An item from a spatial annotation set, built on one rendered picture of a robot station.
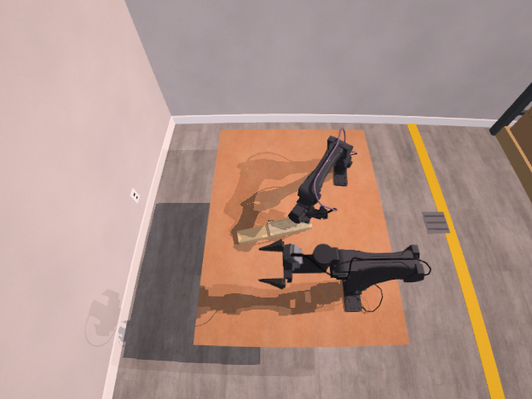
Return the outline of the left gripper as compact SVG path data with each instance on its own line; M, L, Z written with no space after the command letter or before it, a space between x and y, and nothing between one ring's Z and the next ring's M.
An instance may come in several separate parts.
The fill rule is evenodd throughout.
M272 248L272 246L277 246L277 247ZM295 257L292 257L292 260L296 261L296 263L289 263L283 257L283 250L284 250L284 241L282 241L282 239L279 239L276 242L268 246L263 246L259 248L259 251L282 252L284 278L258 279L258 281L268 283L272 286L283 289L283 288L286 288L286 279L287 279L287 283L292 283L292 274L309 274L310 263L307 263L307 260L309 260L307 257L305 256L296 257L295 256ZM293 244L292 253L302 254L302 248L299 248L298 246ZM274 282L274 284L271 282ZM278 286L276 284L280 284L280 285Z

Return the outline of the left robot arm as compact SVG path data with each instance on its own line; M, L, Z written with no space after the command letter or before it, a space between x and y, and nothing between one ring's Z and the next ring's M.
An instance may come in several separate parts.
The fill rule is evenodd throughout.
M388 280L399 279L404 282L416 282L425 278L423 264L415 264L420 262L419 260L414 260L414 258L419 259L418 245L410 245L402 252L371 253L338 249L327 244L319 244L315 247L313 254L314 256L312 255L311 259L325 271L327 271L328 265L332 265L329 266L330 274L338 278L346 278L348 276L350 261L353 257L356 257L352 261L350 270L350 275L353 276L342 280L344 304L347 312L362 311L362 291L366 291L370 286Z

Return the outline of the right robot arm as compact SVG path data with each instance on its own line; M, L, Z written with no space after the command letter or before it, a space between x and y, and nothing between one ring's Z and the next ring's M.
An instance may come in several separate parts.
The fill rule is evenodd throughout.
M317 194L317 197L320 200L320 187L322 187L321 184L324 182L327 174L332 169L332 167L333 169L335 169L334 185L344 187L348 185L347 169L345 168L345 166L347 166L347 168L349 169L353 163L353 161L351 161L352 157L350 156L353 146L341 140L339 140L338 145L336 145L337 141L338 138L335 138L333 136L328 137L327 145L329 144L329 147L327 147L323 158L316 166L315 170L304 180L304 182L299 187L299 199L297 200L297 204L292 209L293 211L291 211L288 215L288 217L294 223L301 223L308 211L312 209L313 205L317 204L318 201L315 197L315 194ZM340 157L343 159L341 159ZM344 159L346 159L346 157L348 157L348 159L344 162ZM341 163L343 160L342 165L341 163L336 162L337 160L339 162L341 160ZM314 181L316 193L314 192Z

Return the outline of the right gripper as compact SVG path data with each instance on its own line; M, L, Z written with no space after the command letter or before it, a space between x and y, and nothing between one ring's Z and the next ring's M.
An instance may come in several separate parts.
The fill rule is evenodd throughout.
M324 210L324 211L323 211ZM309 210L308 213L306 214L306 216L304 217L304 219L302 220L302 222L305 222L305 223L309 223L310 219L313 217L313 218L316 218L316 219L320 219L321 220L321 216L325 217L326 219L328 219L328 216L327 216L327 209L325 209L323 206L320 206L320 209L317 210L314 208Z

